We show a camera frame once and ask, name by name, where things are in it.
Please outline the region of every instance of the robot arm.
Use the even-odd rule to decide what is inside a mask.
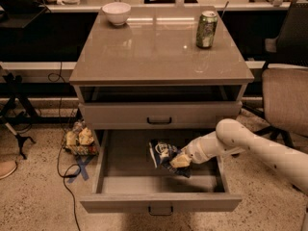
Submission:
[[[234,119],[222,120],[216,132],[191,141],[170,164],[173,167],[202,164],[218,155],[230,154],[237,147],[251,151],[263,163],[308,193],[308,155],[256,136]]]

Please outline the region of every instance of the can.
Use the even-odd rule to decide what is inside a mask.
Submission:
[[[196,45],[200,48],[209,48],[213,45],[218,16],[213,11],[205,11],[201,14],[196,32]]]

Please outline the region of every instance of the bowl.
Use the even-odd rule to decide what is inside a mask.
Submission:
[[[102,8],[107,19],[115,26],[121,26],[126,23],[131,14],[131,6],[122,2],[113,2],[106,4]]]

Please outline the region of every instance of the floor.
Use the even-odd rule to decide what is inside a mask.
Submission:
[[[242,111],[238,121],[250,130],[267,124],[249,112]],[[0,230],[42,231],[78,230],[74,218],[72,195],[60,174],[76,164],[75,157],[61,149],[64,130],[60,124],[34,124],[22,136],[31,136],[36,143],[26,141],[24,152],[28,159],[18,156],[14,136],[0,126],[0,161],[16,160],[17,170],[0,180]],[[307,140],[293,136],[295,145],[307,149]],[[88,214],[79,199],[91,193],[94,178],[94,157],[86,166],[88,174],[65,179],[76,198],[76,217],[82,231],[96,230],[206,230],[299,231],[304,219],[307,196],[293,188],[285,178],[248,152],[223,159],[225,175],[231,193],[243,200],[229,213],[174,213],[170,217],[149,214]],[[68,170],[74,173],[76,167]]]

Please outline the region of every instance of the cabinet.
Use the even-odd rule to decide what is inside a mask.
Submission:
[[[133,7],[122,27],[100,13],[70,77],[80,111],[101,147],[89,212],[232,211],[221,159],[193,177],[155,169],[152,139],[186,145],[236,117],[253,76],[222,21],[210,49],[195,46],[198,18],[213,7]]]

